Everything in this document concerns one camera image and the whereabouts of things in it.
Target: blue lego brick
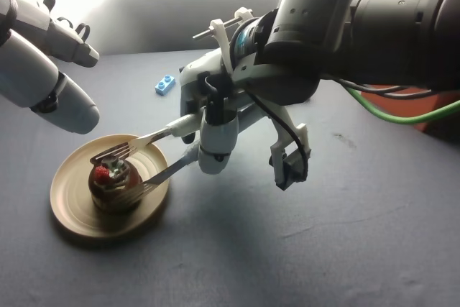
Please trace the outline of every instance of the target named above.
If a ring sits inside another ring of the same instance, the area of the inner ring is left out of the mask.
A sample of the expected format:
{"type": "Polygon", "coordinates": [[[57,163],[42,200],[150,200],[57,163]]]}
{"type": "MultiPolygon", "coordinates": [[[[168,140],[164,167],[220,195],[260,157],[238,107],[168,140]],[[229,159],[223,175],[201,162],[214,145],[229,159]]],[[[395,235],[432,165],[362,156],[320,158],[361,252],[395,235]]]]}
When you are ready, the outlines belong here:
{"type": "Polygon", "coordinates": [[[156,86],[155,91],[164,96],[175,85],[175,78],[171,75],[166,75],[156,86]]]}

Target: orange object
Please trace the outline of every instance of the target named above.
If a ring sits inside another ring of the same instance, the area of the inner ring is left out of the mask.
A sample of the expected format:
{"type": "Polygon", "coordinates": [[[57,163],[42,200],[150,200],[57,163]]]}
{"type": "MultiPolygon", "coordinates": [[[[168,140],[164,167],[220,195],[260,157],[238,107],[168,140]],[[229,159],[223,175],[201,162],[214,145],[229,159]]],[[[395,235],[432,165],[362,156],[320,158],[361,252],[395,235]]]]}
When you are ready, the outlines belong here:
{"type": "MultiPolygon", "coordinates": [[[[375,88],[387,88],[387,86],[374,86],[375,88]]],[[[423,91],[417,88],[409,88],[404,91],[399,91],[398,93],[416,93],[423,91]]],[[[420,98],[416,100],[394,100],[391,98],[385,98],[378,96],[373,93],[362,93],[363,97],[371,101],[376,106],[384,109],[385,111],[397,115],[397,116],[417,116],[421,114],[428,113],[429,111],[434,111],[443,106],[447,106],[452,102],[458,101],[460,99],[460,93],[446,93],[435,96],[429,96],[425,98],[420,98]]],[[[445,120],[438,120],[438,122],[449,123],[454,121],[458,122],[458,119],[455,117],[448,117],[445,120]]],[[[416,124],[415,128],[427,132],[431,123],[422,123],[416,124]]]]}

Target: plate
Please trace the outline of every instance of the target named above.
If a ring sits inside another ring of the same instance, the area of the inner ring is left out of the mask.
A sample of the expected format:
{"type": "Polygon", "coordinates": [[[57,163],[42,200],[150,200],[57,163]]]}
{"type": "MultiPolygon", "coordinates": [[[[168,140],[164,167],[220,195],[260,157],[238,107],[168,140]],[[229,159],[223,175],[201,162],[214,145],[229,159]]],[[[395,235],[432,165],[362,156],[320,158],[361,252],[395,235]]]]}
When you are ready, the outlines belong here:
{"type": "MultiPolygon", "coordinates": [[[[114,145],[137,136],[113,134],[93,140],[74,151],[52,179],[50,201],[56,219],[69,232],[91,239],[113,239],[124,236],[148,221],[165,200],[169,180],[144,197],[138,207],[124,214],[107,214],[91,198],[88,176],[93,168],[89,160],[114,145]]],[[[147,145],[127,159],[142,180],[147,180],[167,167],[166,158],[154,144],[147,145]]]]}

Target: green cable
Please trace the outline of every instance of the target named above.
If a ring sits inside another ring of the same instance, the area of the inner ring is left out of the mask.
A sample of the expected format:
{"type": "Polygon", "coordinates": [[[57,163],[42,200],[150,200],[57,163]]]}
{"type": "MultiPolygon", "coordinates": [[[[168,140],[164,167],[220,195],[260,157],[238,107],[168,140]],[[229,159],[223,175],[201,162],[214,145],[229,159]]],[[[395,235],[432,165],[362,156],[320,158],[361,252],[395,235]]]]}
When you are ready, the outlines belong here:
{"type": "Polygon", "coordinates": [[[367,111],[371,114],[375,115],[377,118],[381,120],[385,120],[386,122],[394,122],[395,124],[402,124],[402,125],[414,125],[419,124],[421,122],[431,122],[433,120],[438,120],[444,118],[445,116],[451,115],[460,111],[460,101],[453,102],[447,106],[442,108],[436,109],[435,111],[430,111],[429,113],[418,115],[418,116],[410,116],[410,117],[401,117],[401,116],[394,116],[384,111],[380,111],[376,106],[366,100],[358,91],[345,88],[346,91],[349,92],[367,111]]]}

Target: robotic hand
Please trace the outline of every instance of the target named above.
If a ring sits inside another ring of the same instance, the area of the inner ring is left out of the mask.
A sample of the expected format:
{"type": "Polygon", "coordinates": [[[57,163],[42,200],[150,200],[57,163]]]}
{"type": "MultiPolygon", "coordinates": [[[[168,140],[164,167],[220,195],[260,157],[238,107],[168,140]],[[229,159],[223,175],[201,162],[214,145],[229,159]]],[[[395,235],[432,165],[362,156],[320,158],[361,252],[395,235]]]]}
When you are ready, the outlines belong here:
{"type": "Polygon", "coordinates": [[[50,18],[54,4],[0,0],[0,94],[66,131],[85,134],[98,124],[96,105],[44,53],[85,67],[93,67],[99,54],[84,42],[88,26],[74,32],[50,18]]]}
{"type": "Polygon", "coordinates": [[[310,154],[306,126],[294,126],[285,106],[310,98],[320,79],[431,94],[460,87],[460,0],[282,0],[257,19],[245,8],[225,23],[215,19],[194,38],[209,35],[220,48],[180,69],[181,119],[201,122],[177,133],[190,144],[200,131],[196,160],[217,174],[238,133],[268,116],[278,133],[269,163],[283,190],[307,178],[310,154]],[[298,148],[286,155],[292,142],[298,148]]]}

